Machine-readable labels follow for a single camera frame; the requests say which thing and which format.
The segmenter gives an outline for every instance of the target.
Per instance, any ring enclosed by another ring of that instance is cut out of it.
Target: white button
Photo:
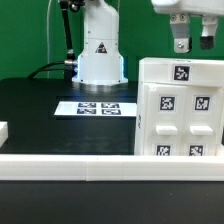
[[[156,126],[158,135],[177,135],[178,130],[175,126]]]
[[[192,135],[213,135],[213,130],[209,126],[190,126]]]

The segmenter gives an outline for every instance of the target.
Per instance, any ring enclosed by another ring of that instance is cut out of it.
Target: white panel
[[[8,138],[8,124],[7,122],[0,122],[0,147]]]

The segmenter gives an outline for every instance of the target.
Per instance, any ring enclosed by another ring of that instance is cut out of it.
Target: black and white pattern
[[[174,111],[175,110],[174,96],[162,96],[160,100],[160,111]]]
[[[77,114],[88,114],[88,115],[93,115],[96,114],[96,109],[86,109],[86,108],[78,108]]]
[[[119,103],[101,103],[101,107],[102,108],[110,108],[110,109],[120,108]]]
[[[174,80],[188,82],[190,80],[190,66],[175,65]]]
[[[79,103],[78,107],[81,108],[96,108],[96,103]]]
[[[136,103],[60,101],[55,116],[136,117]]]
[[[203,156],[204,146],[203,145],[190,145],[189,156]]]
[[[121,115],[121,110],[118,109],[102,109],[102,115]]]
[[[196,96],[195,97],[195,110],[196,111],[209,111],[211,97]]]
[[[157,145],[156,147],[157,156],[170,156],[171,146],[170,145]]]

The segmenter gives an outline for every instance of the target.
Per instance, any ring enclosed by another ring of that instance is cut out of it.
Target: warning label
[[[96,53],[107,54],[107,50],[106,50],[103,42],[101,42],[100,46],[97,48]]]

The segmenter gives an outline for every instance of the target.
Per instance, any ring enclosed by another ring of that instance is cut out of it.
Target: cable
[[[64,65],[64,62],[63,62],[63,61],[52,62],[52,63],[46,64],[46,65],[40,67],[39,69],[37,69],[36,71],[32,72],[31,74],[29,74],[29,75],[27,76],[27,78],[28,78],[28,79],[32,79],[37,73],[44,71],[45,68],[49,68],[49,67],[51,67],[51,66],[55,66],[55,65],[62,65],[62,64]]]
[[[51,6],[52,6],[53,0],[49,0],[48,8],[47,8],[47,27],[46,27],[46,33],[47,33],[47,63],[50,63],[50,57],[51,57],[51,44],[50,44],[50,14],[51,14]]]

